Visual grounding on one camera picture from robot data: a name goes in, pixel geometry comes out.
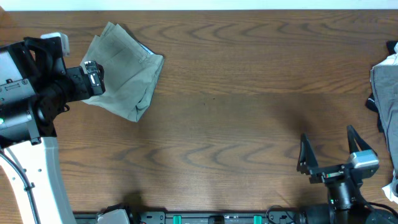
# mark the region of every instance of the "gray fabric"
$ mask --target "gray fabric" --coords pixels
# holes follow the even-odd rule
[[[83,102],[138,121],[152,100],[164,59],[135,41],[118,25],[108,23],[94,36],[81,61],[95,60],[104,67],[106,91]]]
[[[398,174],[398,65],[378,65],[371,84],[394,170]]]

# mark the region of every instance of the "white wall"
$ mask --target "white wall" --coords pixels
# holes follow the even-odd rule
[[[398,9],[398,0],[0,0],[6,11]]]

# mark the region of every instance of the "green connector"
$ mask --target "green connector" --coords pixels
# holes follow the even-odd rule
[[[255,215],[254,216],[254,224],[262,224],[262,216]]]
[[[181,215],[173,216],[173,224],[181,224]]]

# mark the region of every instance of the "table surface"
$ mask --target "table surface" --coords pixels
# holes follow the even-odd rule
[[[138,123],[82,102],[56,118],[74,211],[119,202],[170,211],[323,203],[326,187],[296,171],[300,134],[330,166],[348,158],[349,124],[380,157],[364,197],[398,209],[381,190],[391,159],[364,106],[369,70],[398,38],[396,11],[10,12],[1,16],[0,44],[60,31],[74,67],[108,21],[165,64]],[[3,171],[0,195],[0,217],[8,217],[0,223],[20,223]]]

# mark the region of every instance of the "black cable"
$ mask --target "black cable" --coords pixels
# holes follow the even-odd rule
[[[355,193],[355,196],[358,199],[358,201],[360,201],[362,204],[367,206],[368,209],[370,209],[370,211],[374,212],[377,216],[385,219],[385,221],[387,221],[388,223],[395,224],[394,222],[390,221],[388,219],[388,217],[385,217],[381,212],[379,212],[378,210],[373,208],[373,206],[368,201],[365,200],[365,198],[361,195],[361,192],[359,191],[359,189],[354,185],[353,181],[351,180],[351,177],[350,177],[351,175],[349,173],[349,170],[348,169],[344,169],[344,173],[345,173],[346,180],[347,180],[346,182],[348,184],[350,184],[352,186],[352,188],[354,189],[354,193]]]
[[[391,207],[388,206],[388,205],[383,205],[383,204],[374,203],[374,202],[369,202],[369,204],[374,205],[374,206],[377,206],[377,207],[385,208],[385,209],[387,209],[388,211],[390,211],[396,218],[398,218],[398,213],[397,213],[393,208],[391,208]]]
[[[33,213],[33,219],[35,220],[35,224],[40,224],[40,218],[39,214],[37,213],[35,199],[33,198],[32,186],[30,186],[29,181],[26,179],[17,164],[15,164],[14,161],[8,158],[4,154],[4,151],[0,151],[0,157],[2,157],[15,170],[15,172],[17,172],[18,176],[21,178],[21,181],[24,183],[24,190],[26,191],[27,197],[29,198],[30,208],[32,209]]]
[[[273,206],[271,206],[271,207],[269,207],[268,209],[267,209],[267,211],[266,211],[266,218],[268,218],[268,212],[270,212],[271,210],[272,210],[272,208],[275,208],[275,207],[279,207],[279,208],[283,208],[282,206],[280,206],[280,205],[273,205]],[[287,211],[283,211],[283,212],[285,212],[286,213],[286,215],[293,221],[292,223],[296,223],[295,222],[295,220],[293,219],[293,217],[291,216],[291,215],[289,215],[289,213],[287,212]],[[275,224],[273,221],[271,221],[269,218],[268,218],[268,221],[271,223],[271,224]]]

